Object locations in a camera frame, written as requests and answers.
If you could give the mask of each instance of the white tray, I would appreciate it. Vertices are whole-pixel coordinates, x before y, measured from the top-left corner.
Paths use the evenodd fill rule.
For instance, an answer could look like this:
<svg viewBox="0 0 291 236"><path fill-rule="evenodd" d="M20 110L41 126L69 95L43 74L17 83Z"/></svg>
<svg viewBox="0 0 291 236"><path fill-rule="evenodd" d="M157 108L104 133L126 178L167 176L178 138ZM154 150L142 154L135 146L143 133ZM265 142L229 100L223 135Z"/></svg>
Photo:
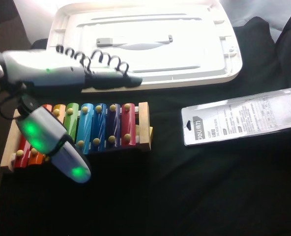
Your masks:
<svg viewBox="0 0 291 236"><path fill-rule="evenodd" d="M103 42L113 44L98 47ZM66 5L55 15L47 50L55 50L57 44L88 56L97 48L117 55L129 64L128 74L143 77L138 88L116 90L223 83L242 68L236 36L217 0ZM103 65L95 59L91 66Z"/></svg>

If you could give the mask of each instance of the deli logo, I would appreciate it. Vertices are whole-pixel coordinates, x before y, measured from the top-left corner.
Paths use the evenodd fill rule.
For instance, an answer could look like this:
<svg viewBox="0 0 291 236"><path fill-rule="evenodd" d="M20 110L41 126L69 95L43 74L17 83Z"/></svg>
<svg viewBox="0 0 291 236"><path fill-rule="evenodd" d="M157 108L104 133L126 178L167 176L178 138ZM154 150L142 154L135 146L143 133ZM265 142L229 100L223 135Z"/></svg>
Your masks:
<svg viewBox="0 0 291 236"><path fill-rule="evenodd" d="M193 117L193 121L194 121L195 139L196 140L205 139L203 119L201 119L200 117Z"/></svg>

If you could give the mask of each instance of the toy xylophone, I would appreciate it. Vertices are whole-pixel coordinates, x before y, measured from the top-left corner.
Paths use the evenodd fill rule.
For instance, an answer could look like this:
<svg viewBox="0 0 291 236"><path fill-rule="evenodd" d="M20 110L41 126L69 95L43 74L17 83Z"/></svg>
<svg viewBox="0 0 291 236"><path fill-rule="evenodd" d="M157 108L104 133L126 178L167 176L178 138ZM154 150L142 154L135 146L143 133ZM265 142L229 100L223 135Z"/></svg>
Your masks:
<svg viewBox="0 0 291 236"><path fill-rule="evenodd" d="M139 103L138 106L126 103L108 107L103 103L85 103L79 108L79 104L70 103L67 106L46 104L43 107L64 125L84 155L123 148L151 150L153 129L149 123L147 102ZM13 172L17 168L41 165L49 159L26 141L13 120L0 167Z"/></svg>

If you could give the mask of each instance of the black coiled wire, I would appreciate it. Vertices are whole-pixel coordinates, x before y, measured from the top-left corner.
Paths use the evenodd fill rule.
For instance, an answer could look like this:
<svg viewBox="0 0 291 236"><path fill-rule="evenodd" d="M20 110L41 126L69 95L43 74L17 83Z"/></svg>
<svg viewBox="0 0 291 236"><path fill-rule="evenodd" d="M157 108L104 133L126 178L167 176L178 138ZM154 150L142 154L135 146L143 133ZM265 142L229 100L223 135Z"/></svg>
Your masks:
<svg viewBox="0 0 291 236"><path fill-rule="evenodd" d="M88 73L92 73L92 71L90 70L90 66L91 66L91 61L92 59L94 58L95 55L97 54L100 54L100 57L98 59L98 62L99 63L102 63L104 57L107 57L108 58L108 61L107 61L107 66L110 66L111 64L111 61L114 60L114 59L118 59L118 64L117 64L117 67L115 67L115 70L116 71L120 71L121 73L123 73L124 76L127 75L127 72L128 72L128 69L129 69L129 65L128 63L124 62L124 61L121 61L120 57L119 56L111 56L110 54L108 53L105 53L105 52L102 52L101 50L99 49L96 49L92 52L92 55L91 57L89 58L87 55L85 55L83 52L75 52L75 50L73 48L66 48L66 50L64 49L64 46L63 45L57 45L56 46L56 51L58 53L61 53L61 54L65 54L67 56L70 56L71 58L73 58L74 60L76 60L78 57L81 57L80 59L80 64L84 67L84 69L87 70ZM126 65L126 70L124 72L122 72L120 70L120 67L122 65Z"/></svg>

